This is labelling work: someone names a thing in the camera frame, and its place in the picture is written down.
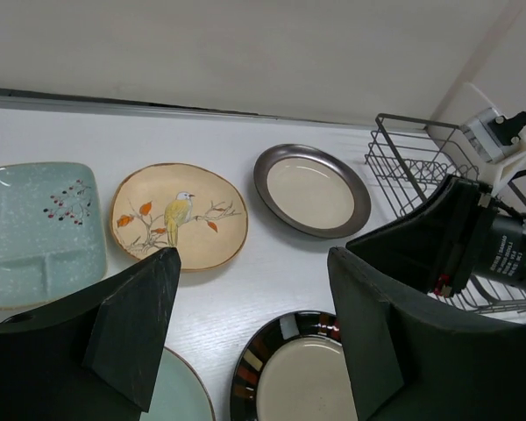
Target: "silver rim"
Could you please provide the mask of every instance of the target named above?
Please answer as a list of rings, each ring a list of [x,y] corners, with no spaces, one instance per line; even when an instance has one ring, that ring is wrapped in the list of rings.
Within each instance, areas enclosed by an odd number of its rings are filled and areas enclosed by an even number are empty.
[[[334,171],[345,181],[352,193],[352,199],[354,201],[354,211],[347,222],[335,228],[325,230],[314,228],[295,221],[277,206],[269,193],[267,175],[274,164],[287,158],[303,158],[318,162]],[[263,202],[265,202],[277,217],[298,231],[306,232],[316,237],[324,239],[348,237],[362,229],[370,218],[372,208],[370,195],[360,177],[342,161],[314,147],[304,145],[277,145],[267,149],[259,156],[257,162],[255,162],[253,180],[255,181],[255,188],[263,199]]]

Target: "wire rack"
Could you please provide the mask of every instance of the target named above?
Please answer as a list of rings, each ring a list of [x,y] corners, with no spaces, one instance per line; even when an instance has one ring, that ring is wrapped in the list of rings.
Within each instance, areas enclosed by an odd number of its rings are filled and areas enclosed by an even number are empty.
[[[390,120],[397,126],[417,129],[389,131]],[[447,174],[477,180],[479,168],[453,139],[457,125],[437,121],[379,114],[378,129],[372,130],[366,164],[370,166],[396,218],[407,215],[424,202]],[[433,139],[427,132],[443,133]],[[526,206],[526,197],[514,183],[509,187]],[[451,298],[434,296],[462,310],[479,313],[526,311],[526,291],[472,275],[465,289]]]

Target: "light green plate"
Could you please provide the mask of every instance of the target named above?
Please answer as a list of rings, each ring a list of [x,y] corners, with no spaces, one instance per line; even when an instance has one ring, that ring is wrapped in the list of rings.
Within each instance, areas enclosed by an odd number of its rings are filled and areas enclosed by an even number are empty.
[[[215,421],[209,395],[193,368],[164,349],[150,405],[140,421]]]
[[[91,169],[71,162],[0,168],[0,309],[73,294],[100,281],[106,267]]]

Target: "ceramic plate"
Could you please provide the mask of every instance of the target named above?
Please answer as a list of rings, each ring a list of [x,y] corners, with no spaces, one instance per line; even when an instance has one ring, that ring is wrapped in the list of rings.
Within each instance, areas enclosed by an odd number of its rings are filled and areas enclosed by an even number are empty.
[[[150,404],[140,421],[216,421],[212,402],[195,370],[164,349]]]
[[[46,303],[100,281],[107,258],[91,169],[0,168],[0,309]]]
[[[255,163],[259,195],[297,230],[327,239],[353,235],[368,221],[365,184],[346,164],[318,149],[278,145]]]
[[[231,421],[356,421],[337,318],[288,313],[252,338],[236,366]]]
[[[137,259],[176,246],[181,269],[220,266],[247,236],[244,199],[224,178],[187,164],[158,164],[127,177],[111,206],[111,232]]]

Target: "white wooden surface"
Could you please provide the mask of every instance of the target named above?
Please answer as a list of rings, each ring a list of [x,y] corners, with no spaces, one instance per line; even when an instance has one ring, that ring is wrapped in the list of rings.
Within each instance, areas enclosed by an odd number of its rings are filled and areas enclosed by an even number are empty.
[[[368,232],[394,215],[364,164],[368,130],[254,118],[186,114],[165,118],[0,110],[0,166],[78,161],[96,174],[104,222],[118,184],[156,162],[187,162],[214,171],[244,196],[249,232],[242,252],[223,268],[181,275],[167,346],[197,370],[219,421],[229,419],[231,375],[243,347],[267,321],[292,310],[333,312],[326,257],[346,239],[321,240],[283,224],[261,202],[252,167],[280,143],[316,146],[347,162],[369,188]],[[133,263],[106,230],[108,275]],[[13,314],[0,311],[0,321]]]

